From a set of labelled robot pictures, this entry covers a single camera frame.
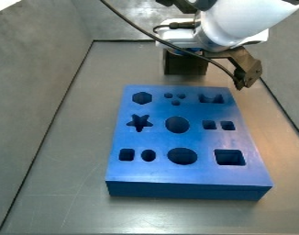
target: shape sorter board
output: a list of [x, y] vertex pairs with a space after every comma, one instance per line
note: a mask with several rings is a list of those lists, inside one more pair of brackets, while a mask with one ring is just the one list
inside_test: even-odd
[[229, 88], [126, 87], [106, 183], [111, 196], [263, 197], [274, 184]]

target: small round hole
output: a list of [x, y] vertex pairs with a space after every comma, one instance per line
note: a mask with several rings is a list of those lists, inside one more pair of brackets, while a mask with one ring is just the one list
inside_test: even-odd
[[179, 99], [185, 99], [187, 97], [185, 94], [178, 94], [177, 96]]
[[151, 151], [151, 150], [146, 150], [146, 151], [143, 151], [143, 153], [142, 153], [142, 158], [143, 158], [143, 160], [145, 160], [146, 162], [151, 162], [151, 161], [154, 161], [155, 158], [157, 158], [157, 153], [155, 153], [154, 151]]
[[177, 134], [187, 132], [190, 128], [189, 121], [183, 117], [170, 117], [166, 120], [166, 128], [169, 131]]
[[198, 161], [198, 154], [195, 151], [186, 148], [177, 148], [170, 150], [169, 159], [181, 165], [190, 165]]
[[169, 99], [171, 99], [171, 98], [174, 97], [174, 95], [173, 95], [171, 93], [166, 93], [166, 94], [165, 94], [165, 97], [169, 98]]
[[181, 106], [181, 101], [179, 100], [173, 100], [173, 105], [174, 106]]

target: rectangular hole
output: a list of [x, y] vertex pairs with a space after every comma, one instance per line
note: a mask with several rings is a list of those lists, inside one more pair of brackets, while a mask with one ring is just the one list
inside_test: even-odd
[[243, 153], [239, 150], [215, 150], [218, 165], [246, 165]]
[[223, 130], [235, 130], [235, 126], [231, 121], [222, 121], [221, 125]]
[[135, 150], [133, 150], [133, 149], [121, 150], [121, 153], [119, 153], [119, 160], [121, 161], [131, 162], [131, 161], [134, 161], [134, 158], [135, 158]]
[[203, 128], [205, 129], [217, 129], [215, 121], [205, 120], [202, 123], [203, 123]]

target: hexagonal hole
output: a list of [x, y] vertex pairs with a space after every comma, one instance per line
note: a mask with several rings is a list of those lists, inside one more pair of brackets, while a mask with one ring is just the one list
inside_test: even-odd
[[139, 105], [146, 105], [153, 102], [153, 95], [147, 92], [139, 92], [133, 96], [133, 101]]

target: black cable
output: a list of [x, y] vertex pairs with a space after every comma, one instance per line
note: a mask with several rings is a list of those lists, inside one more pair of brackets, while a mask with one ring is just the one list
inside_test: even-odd
[[107, 3], [106, 0], [101, 0], [101, 2], [106, 5], [106, 7], [109, 7], [111, 9], [111, 11], [135, 28], [138, 29], [146, 36], [149, 36], [151, 39], [159, 41], [162, 44], [165, 44], [166, 46], [174, 48], [175, 50], [182, 51], [183, 53], [195, 56], [201, 59], [203, 59], [205, 61], [213, 63], [234, 80], [234, 83], [238, 84], [241, 81], [237, 79], [237, 77], [233, 75], [233, 73], [223, 67], [223, 65], [218, 62], [215, 62], [214, 60], [209, 59], [207, 57], [189, 51], [185, 50], [182, 48], [179, 48], [178, 46], [173, 45], [169, 41], [161, 39], [159, 37], [157, 37], [155, 35], [153, 35], [151, 33], [149, 33], [142, 27], [139, 27], [129, 18], [126, 18], [123, 16], [123, 14], [113, 7], [111, 4]]
[[165, 28], [165, 27], [170, 27], [170, 25], [159, 25], [154, 27], [154, 32], [158, 33], [157, 29], [158, 28]]

